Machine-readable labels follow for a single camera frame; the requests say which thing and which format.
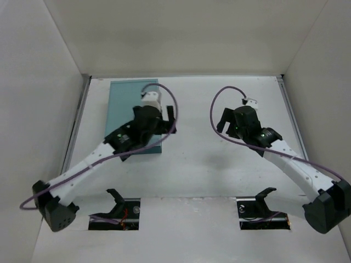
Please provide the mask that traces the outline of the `teal makeup organizer box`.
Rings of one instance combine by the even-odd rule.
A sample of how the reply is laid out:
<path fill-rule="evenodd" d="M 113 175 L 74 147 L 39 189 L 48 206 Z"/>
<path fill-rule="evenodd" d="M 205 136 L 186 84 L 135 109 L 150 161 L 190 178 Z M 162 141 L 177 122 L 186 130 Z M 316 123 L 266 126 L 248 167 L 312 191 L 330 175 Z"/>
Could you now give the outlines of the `teal makeup organizer box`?
<path fill-rule="evenodd" d="M 160 92 L 157 79 L 112 81 L 110 83 L 105 136 L 134 119 L 133 107 L 141 106 L 141 90 L 147 85 L 147 92 Z"/>

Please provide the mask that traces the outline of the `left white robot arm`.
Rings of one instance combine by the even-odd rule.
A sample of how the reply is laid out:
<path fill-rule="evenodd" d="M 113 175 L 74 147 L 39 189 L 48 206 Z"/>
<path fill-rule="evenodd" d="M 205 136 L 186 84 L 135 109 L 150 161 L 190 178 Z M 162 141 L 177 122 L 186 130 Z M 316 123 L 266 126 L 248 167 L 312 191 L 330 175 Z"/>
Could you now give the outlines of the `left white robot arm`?
<path fill-rule="evenodd" d="M 166 139 L 177 131 L 177 106 L 167 106 L 167 120 L 163 119 L 158 106 L 135 106 L 133 112 L 131 121 L 107 135 L 92 153 L 73 168 L 49 182 L 39 180 L 33 184 L 35 208 L 52 232 L 65 229 L 79 215 L 119 224 L 118 217 L 128 214 L 125 199 L 114 188 L 94 198 L 82 198 L 80 194 L 105 162 L 114 158 L 124 162 L 130 156 L 151 148 L 149 142 L 154 135 Z"/>

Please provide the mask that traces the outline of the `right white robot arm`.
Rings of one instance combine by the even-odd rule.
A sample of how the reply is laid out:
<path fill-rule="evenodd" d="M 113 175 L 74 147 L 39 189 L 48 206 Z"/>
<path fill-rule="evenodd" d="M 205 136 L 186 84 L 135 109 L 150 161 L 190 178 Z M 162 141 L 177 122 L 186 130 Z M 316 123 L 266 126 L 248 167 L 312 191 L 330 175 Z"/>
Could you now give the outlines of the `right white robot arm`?
<path fill-rule="evenodd" d="M 318 233 L 326 234 L 350 216 L 350 183 L 335 181 L 301 159 L 282 136 L 272 128 L 263 128 L 254 108 L 225 108 L 216 131 L 240 139 L 244 146 L 278 167 L 304 193 L 303 197 L 279 197 L 277 189 L 268 187 L 256 194 L 255 212 L 262 217 L 283 212 L 306 219 Z"/>

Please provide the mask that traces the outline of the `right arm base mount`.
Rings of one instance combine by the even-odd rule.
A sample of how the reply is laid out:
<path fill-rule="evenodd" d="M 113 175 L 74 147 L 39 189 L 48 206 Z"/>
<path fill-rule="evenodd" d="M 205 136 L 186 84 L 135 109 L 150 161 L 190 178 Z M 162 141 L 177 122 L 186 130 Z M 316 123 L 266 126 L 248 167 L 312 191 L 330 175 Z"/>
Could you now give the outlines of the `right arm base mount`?
<path fill-rule="evenodd" d="M 255 196 L 236 197 L 240 230 L 290 230 L 287 214 L 272 211 L 265 198 L 276 188 L 268 187 Z"/>

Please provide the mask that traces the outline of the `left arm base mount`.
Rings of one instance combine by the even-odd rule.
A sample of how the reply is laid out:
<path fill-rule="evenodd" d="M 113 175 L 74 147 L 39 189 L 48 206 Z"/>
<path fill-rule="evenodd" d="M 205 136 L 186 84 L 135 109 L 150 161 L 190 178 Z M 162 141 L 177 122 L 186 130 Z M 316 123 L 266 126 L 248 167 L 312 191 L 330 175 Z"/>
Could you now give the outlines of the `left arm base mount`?
<path fill-rule="evenodd" d="M 97 213 L 89 218 L 90 231 L 139 230 L 141 199 L 124 199 L 115 189 L 106 190 L 114 199 L 108 213 Z"/>

